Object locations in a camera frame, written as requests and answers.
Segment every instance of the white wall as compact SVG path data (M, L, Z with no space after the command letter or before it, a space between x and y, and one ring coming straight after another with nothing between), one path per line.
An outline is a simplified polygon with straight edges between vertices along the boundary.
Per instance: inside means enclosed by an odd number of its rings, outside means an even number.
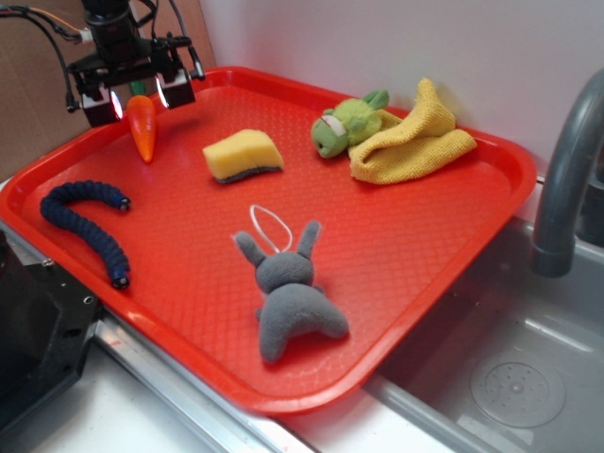
M410 109L422 76L462 126L523 145L543 174L604 67L602 0L200 0L219 66Z

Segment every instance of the sink basin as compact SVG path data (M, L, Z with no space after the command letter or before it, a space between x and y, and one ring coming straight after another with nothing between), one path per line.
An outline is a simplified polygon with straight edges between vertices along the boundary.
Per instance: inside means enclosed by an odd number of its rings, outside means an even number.
M369 384L457 451L604 448L604 255L578 242L562 278L528 265L512 219Z

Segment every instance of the yellow cloth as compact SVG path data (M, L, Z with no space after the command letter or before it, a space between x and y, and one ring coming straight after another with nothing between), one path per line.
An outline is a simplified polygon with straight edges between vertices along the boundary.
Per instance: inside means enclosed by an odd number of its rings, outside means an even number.
M428 175L477 147L455 127L455 116L438 99L432 82L417 87L415 107L405 119L379 110L381 130L348 149L352 176L374 184L393 184Z

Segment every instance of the faucet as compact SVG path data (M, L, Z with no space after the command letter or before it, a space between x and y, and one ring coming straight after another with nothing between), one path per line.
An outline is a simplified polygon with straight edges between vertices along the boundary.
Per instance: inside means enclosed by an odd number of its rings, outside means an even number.
M604 69L590 78L570 110L547 169L530 245L530 267L562 277L575 237L604 246Z

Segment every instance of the red tray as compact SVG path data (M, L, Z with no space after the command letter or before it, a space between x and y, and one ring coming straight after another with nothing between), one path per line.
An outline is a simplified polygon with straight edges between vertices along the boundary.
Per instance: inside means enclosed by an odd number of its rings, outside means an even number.
M93 129L16 175L0 193L0 217L109 310L251 411L307 411L357 388L535 184L523 149L476 131L477 149L430 176L359 182L346 156L321 159L310 140L314 120L348 96L242 68L208 71L194 89L196 103L160 113L151 164L126 122ZM268 133L285 170L221 185L202 148L243 128ZM132 268L125 291L111 288L82 240L39 213L53 187L82 179L116 185L132 200L128 212L73 205L125 250ZM344 312L348 337L298 337L276 365L262 362L255 318L262 297L231 238L240 230L258 238L252 204L279 215L296 240L309 220L321 222L315 283Z

